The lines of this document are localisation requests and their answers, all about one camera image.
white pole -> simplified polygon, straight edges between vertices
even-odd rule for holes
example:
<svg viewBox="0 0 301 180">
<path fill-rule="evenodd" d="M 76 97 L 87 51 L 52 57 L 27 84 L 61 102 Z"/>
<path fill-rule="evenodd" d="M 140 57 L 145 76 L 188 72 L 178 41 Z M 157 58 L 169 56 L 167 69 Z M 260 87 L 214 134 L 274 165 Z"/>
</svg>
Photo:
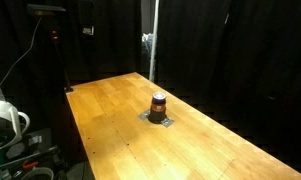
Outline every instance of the white pole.
<svg viewBox="0 0 301 180">
<path fill-rule="evenodd" d="M 152 82 L 154 81 L 154 56 L 156 54 L 158 17 L 159 17 L 159 0 L 156 0 L 156 9 L 155 9 L 155 13 L 154 13 L 152 48 L 151 48 L 152 51 L 151 51 L 151 60 L 150 60 L 150 74 L 149 74 L 149 80 Z"/>
</svg>

black stand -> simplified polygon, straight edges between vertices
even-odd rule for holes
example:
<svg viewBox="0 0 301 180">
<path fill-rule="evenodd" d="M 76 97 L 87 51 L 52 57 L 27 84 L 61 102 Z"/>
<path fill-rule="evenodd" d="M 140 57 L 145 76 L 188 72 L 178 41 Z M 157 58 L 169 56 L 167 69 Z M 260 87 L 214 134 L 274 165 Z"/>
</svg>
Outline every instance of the black stand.
<svg viewBox="0 0 301 180">
<path fill-rule="evenodd" d="M 58 60 L 59 60 L 61 66 L 62 66 L 62 69 L 63 69 L 64 80 L 65 80 L 65 83 L 66 83 L 65 84 L 66 85 L 65 92 L 66 93 L 72 92 L 73 89 L 70 87 L 70 80 L 69 80 L 69 77 L 68 77 L 68 73 L 67 73 L 65 64 L 63 62 L 63 59 L 62 59 L 62 56 L 60 54 L 59 47 L 58 47 L 58 44 L 57 44 L 58 43 L 58 39 L 59 39 L 59 36 L 57 35 L 57 31 L 52 31 L 51 35 L 52 35 L 51 40 L 52 40 L 52 42 L 54 44 L 54 47 L 56 49 L 56 52 L 58 54 Z"/>
</svg>

wooden table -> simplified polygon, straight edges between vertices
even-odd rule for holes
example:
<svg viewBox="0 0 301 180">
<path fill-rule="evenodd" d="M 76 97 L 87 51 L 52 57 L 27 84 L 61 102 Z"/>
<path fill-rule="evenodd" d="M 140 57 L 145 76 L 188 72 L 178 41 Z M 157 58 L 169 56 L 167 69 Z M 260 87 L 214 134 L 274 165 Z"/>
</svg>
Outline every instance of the wooden table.
<svg viewBox="0 0 301 180">
<path fill-rule="evenodd" d="M 301 174 L 137 73 L 67 94 L 96 179 L 301 179 Z M 137 116 L 167 95 L 168 128 Z"/>
</svg>

wooden tabletop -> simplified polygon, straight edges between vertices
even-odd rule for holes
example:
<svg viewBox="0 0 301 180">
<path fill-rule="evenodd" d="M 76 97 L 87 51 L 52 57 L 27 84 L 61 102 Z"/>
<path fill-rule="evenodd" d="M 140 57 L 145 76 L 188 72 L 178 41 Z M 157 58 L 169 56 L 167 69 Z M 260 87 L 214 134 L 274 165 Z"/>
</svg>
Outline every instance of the wooden tabletop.
<svg viewBox="0 0 301 180">
<path fill-rule="evenodd" d="M 96 179 L 301 179 L 301 174 L 137 73 L 67 94 Z M 167 95 L 168 128 L 140 120 Z"/>
</svg>

black cable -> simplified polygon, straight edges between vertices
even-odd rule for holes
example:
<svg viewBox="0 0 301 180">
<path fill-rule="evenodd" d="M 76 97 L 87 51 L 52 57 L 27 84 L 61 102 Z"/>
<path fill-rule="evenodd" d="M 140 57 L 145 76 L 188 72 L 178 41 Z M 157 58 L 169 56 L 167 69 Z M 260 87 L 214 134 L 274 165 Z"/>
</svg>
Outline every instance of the black cable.
<svg viewBox="0 0 301 180">
<path fill-rule="evenodd" d="M 83 179 L 84 179 L 84 172 L 85 172 L 85 170 L 86 170 L 86 162 L 83 162 L 83 168 L 82 168 L 82 178 L 81 178 L 81 180 L 83 180 Z"/>
<path fill-rule="evenodd" d="M 29 53 L 29 51 L 32 49 L 32 47 L 33 47 L 33 42 L 34 42 L 34 37 L 35 37 L 35 35 L 36 35 L 36 32 L 37 32 L 38 26 L 39 26 L 39 24 L 40 24 L 40 21 L 41 21 L 41 18 L 38 20 L 37 25 L 36 25 L 36 28 L 35 28 L 34 31 L 33 31 L 33 34 L 32 34 L 32 40 L 31 40 L 31 45 L 30 45 L 29 49 L 28 49 L 22 56 L 20 56 L 19 59 L 16 60 L 16 62 L 14 62 L 14 63 L 12 64 L 12 66 L 11 66 L 10 69 L 9 69 L 9 71 L 7 72 L 7 74 L 4 76 L 4 78 L 3 78 L 2 81 L 0 82 L 0 87 L 1 87 L 2 83 L 6 80 L 6 78 L 8 77 L 8 75 L 10 74 L 10 72 L 11 72 L 11 70 L 14 68 L 14 66 L 15 66 L 19 61 L 21 61 L 22 58 L 23 58 L 24 56 L 26 56 L 26 55 Z"/>
</svg>

